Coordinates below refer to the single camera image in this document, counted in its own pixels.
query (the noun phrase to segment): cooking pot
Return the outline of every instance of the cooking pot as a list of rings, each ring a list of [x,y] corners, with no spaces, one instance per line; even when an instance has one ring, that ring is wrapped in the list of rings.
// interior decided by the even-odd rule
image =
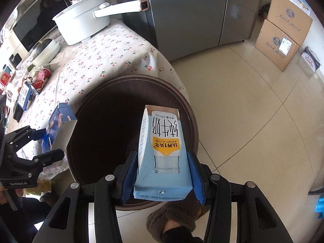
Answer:
[[[73,0],[72,5],[53,17],[68,45],[85,42],[92,35],[109,25],[109,15],[143,12],[147,0],[136,0],[109,5],[105,0]]]

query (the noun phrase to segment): white handle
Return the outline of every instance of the white handle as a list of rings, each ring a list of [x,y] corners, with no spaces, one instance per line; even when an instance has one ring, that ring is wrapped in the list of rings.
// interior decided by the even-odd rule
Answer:
[[[113,14],[123,14],[130,12],[143,12],[148,9],[147,0],[137,0],[119,3],[116,5],[111,5],[103,9],[99,9],[93,12],[95,18],[113,15]]]

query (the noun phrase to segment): yellow label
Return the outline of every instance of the yellow label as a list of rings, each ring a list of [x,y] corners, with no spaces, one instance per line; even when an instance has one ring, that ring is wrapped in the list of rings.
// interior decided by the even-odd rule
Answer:
[[[180,150],[179,139],[160,139],[153,137],[152,146],[164,156],[169,156],[171,152]]]

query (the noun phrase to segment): metal screw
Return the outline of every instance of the metal screw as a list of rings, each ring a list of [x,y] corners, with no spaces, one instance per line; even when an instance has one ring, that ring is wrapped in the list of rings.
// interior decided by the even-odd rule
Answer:
[[[252,182],[252,181],[248,181],[246,184],[247,184],[247,186],[250,187],[250,188],[255,188],[255,183]]]
[[[218,174],[212,174],[212,175],[210,176],[210,178],[211,178],[212,180],[214,180],[214,181],[218,181],[221,177],[220,177],[220,175],[218,175]]]
[[[76,189],[76,188],[78,188],[79,187],[79,183],[72,183],[71,185],[70,185],[70,187],[72,188],[72,189]]]
[[[114,177],[114,175],[107,175],[107,176],[105,177],[105,179],[106,179],[107,181],[112,181],[112,180],[115,179],[115,177]]]

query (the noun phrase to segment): light blue milk carton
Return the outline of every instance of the light blue milk carton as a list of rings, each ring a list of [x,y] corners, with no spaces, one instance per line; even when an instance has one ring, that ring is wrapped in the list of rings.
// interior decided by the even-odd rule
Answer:
[[[192,180],[179,111],[146,105],[134,197],[175,201],[185,199],[191,190]]]

